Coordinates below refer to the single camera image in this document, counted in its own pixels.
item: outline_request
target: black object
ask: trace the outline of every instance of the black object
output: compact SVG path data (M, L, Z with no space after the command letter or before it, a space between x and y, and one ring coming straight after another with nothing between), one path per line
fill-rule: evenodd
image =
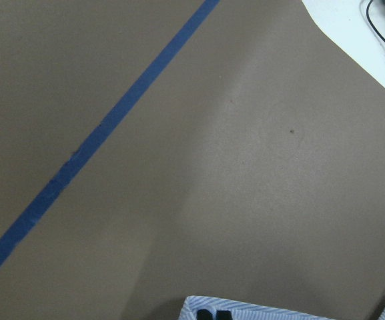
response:
M368 5L367 5L367 9L366 9L367 20L368 20L370 26L373 28L374 32L376 32L376 34L379 36L379 38L381 38L381 40L382 40L383 42L385 42L384 36L381 35L380 32L379 32L379 30L377 30L377 28L374 26L374 24L373 24L373 22L372 22L372 20L371 20L371 18L370 18L370 15L369 15L369 13L368 13L368 12L369 12L369 9L370 9L370 5L372 4L372 2L373 2L373 0L370 0L370 1L368 2Z
M210 311L201 309L197 311L197 320L213 320L213 315Z
M232 320L231 311L218 310L216 312L216 320Z

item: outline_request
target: cable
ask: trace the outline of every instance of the cable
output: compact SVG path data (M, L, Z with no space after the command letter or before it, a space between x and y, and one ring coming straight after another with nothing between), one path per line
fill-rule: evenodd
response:
M366 9L367 20L368 20L369 24L372 26L374 32L376 32L376 34L379 36L379 38L381 38L381 40L382 40L383 42L385 42L384 36L381 35L380 32L377 30L377 28L374 26L372 20L370 19L370 15L368 14L368 11L369 11L369 8L370 8L370 5L372 4L372 2L373 2L373 0L370 0L370 1L368 2L368 5L367 5L367 9Z

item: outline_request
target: blue tape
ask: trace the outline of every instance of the blue tape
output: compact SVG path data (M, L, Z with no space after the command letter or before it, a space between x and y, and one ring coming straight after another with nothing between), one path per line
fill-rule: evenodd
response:
M111 135L112 131L133 108L149 86L167 67L179 50L194 34L204 19L212 12L219 0L205 0L198 10L189 18L186 24L177 32L174 38L152 61L141 74L139 79L128 89L125 95L103 118L102 122L90 133L77 152L66 162L48 182L44 189L32 200L17 220L0 238L0 266L13 252L16 245L37 224L44 213L50 208L60 193L69 185L72 179L89 161L93 154Z

